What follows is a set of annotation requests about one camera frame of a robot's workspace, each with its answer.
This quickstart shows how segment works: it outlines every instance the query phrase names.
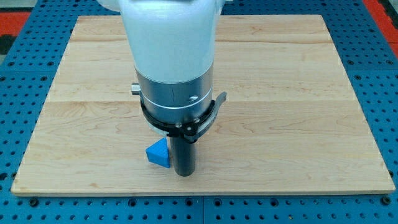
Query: red object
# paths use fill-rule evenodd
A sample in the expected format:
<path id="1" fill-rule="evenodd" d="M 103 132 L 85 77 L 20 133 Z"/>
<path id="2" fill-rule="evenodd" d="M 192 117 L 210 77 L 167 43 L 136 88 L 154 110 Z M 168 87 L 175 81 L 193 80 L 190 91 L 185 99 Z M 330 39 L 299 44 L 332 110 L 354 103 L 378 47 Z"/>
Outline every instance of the red object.
<path id="1" fill-rule="evenodd" d="M 392 51 L 398 57 L 398 29 L 392 25 L 391 18 L 377 0 L 363 0 L 374 21 L 388 41 Z"/>
<path id="2" fill-rule="evenodd" d="M 30 12 L 0 12 L 0 36 L 18 36 L 29 15 Z"/>

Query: blue perforated surface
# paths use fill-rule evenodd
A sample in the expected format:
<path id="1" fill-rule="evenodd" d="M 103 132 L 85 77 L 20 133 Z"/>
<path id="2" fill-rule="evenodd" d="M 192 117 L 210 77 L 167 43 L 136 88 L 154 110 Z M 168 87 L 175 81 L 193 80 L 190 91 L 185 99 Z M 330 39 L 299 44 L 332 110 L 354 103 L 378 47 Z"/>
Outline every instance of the blue perforated surface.
<path id="1" fill-rule="evenodd" d="M 398 194 L 37 200 L 13 196 L 13 175 L 77 17 L 112 14 L 116 13 L 95 0 L 40 0 L 0 66 L 0 223 L 398 223 Z M 223 14 L 321 14 L 398 183 L 398 61 L 361 1 L 235 0 Z"/>

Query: wooden board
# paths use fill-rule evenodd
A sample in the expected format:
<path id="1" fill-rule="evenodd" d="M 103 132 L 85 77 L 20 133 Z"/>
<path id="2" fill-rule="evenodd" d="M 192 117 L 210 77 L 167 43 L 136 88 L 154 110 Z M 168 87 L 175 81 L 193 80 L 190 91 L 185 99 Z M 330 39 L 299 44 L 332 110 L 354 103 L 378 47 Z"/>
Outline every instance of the wooden board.
<path id="1" fill-rule="evenodd" d="M 386 194 L 395 187 L 321 16 L 222 16 L 214 95 L 180 177 L 130 94 L 119 16 L 81 16 L 12 186 L 19 196 Z"/>

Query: black cylinder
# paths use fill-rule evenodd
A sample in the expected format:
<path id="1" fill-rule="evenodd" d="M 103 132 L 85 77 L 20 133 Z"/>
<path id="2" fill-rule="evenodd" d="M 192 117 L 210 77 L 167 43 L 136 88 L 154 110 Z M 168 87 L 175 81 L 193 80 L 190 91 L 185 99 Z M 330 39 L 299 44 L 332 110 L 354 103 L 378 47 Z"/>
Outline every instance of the black cylinder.
<path id="1" fill-rule="evenodd" d="M 195 171 L 195 144 L 188 143 L 182 138 L 170 138 L 175 172 L 183 177 Z"/>

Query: blue triangular block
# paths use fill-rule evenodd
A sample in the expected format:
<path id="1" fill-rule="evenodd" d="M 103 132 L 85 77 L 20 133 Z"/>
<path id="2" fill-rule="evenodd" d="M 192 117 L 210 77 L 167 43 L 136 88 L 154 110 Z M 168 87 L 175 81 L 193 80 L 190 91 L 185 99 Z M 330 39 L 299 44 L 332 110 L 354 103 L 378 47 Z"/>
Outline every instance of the blue triangular block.
<path id="1" fill-rule="evenodd" d="M 170 157 L 166 138 L 162 138 L 155 144 L 149 146 L 145 152 L 147 153 L 149 162 L 170 168 Z"/>

